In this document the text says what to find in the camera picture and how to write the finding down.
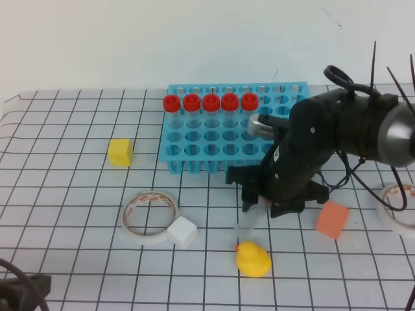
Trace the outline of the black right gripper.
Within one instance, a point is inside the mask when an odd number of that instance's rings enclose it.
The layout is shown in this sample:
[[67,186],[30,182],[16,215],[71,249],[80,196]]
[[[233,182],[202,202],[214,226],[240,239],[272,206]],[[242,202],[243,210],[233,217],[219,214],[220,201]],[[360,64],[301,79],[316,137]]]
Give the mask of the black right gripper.
[[360,128],[365,111],[366,97],[343,89],[295,104],[288,132],[260,164],[230,167],[226,173],[227,183],[242,186],[242,212],[258,204],[259,196],[271,201],[271,218],[302,213],[305,201],[326,200],[327,187],[313,177],[335,152],[365,156]]

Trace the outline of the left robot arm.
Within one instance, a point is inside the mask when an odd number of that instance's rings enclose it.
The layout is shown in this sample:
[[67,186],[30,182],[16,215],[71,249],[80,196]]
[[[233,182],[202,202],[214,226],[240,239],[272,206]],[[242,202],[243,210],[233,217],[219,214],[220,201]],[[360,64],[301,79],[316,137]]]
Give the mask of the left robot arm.
[[45,298],[51,292],[50,275],[27,275],[5,259],[1,259],[1,267],[16,276],[1,279],[1,310],[49,310]]

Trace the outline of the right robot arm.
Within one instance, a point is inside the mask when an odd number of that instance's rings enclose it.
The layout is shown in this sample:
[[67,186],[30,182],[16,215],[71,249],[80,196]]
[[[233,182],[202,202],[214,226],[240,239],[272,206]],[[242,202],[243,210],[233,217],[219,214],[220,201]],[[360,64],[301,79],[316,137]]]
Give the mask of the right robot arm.
[[335,153],[377,161],[391,167],[414,162],[412,106],[397,95],[373,100],[335,89],[293,105],[288,119],[259,115],[274,129],[274,144],[258,165],[229,167],[226,183],[242,187],[243,211],[258,198],[271,203],[273,218],[300,213],[307,201],[323,204],[329,189],[314,175]]

